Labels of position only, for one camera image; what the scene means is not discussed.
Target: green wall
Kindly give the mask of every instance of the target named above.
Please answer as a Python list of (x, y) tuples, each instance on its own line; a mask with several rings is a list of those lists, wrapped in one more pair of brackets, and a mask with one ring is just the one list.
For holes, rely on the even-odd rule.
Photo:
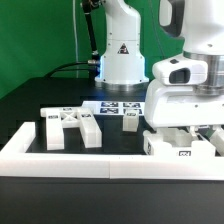
[[(79, 60), (87, 60), (91, 51), (80, 2), (76, 1), (78, 52)], [(141, 13), (141, 52), (146, 58), (146, 75), (152, 78), (151, 67), (163, 58), (161, 52), (165, 57), (178, 54), (183, 41), (167, 37), (159, 28), (159, 0), (126, 2)], [(92, 16), (102, 54), (106, 45), (103, 8), (95, 10)], [(29, 78), (41, 77), (61, 64), (75, 61), (75, 47), (72, 0), (1, 0), (0, 97)]]

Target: black tabletop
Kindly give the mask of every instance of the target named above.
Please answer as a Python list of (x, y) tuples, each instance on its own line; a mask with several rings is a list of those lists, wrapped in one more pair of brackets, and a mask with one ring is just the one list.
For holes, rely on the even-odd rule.
[[(106, 91), (87, 79), (30, 79), (0, 100), (0, 144), (3, 147), (24, 121), (35, 121), (43, 134), (29, 152), (48, 153), (40, 108), (80, 106), (83, 100), (144, 99), (145, 91)], [(121, 116), (96, 116), (96, 120), (103, 147), (93, 153), (144, 153), (143, 117), (138, 132), (132, 134), (121, 132)], [(66, 149), (59, 153), (90, 153), (82, 142), (70, 147), (77, 145), (72, 141), (67, 139)], [(223, 182), (0, 177), (1, 224), (223, 224), (223, 206)]]

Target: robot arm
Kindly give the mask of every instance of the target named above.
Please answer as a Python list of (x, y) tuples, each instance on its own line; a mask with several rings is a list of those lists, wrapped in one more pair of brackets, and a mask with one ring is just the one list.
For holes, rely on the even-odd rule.
[[(90, 12), (101, 4), (106, 14), (107, 48), (101, 57), (100, 74), (95, 78), (96, 86), (123, 91), (146, 87), (149, 79), (145, 77), (145, 59), (140, 53), (139, 13), (124, 0), (83, 1), (87, 4), (84, 12), (88, 20)], [(94, 52), (96, 44), (91, 33)]]
[(172, 37), (181, 35), (184, 19), (185, 0), (161, 0), (159, 23), (163, 30)]

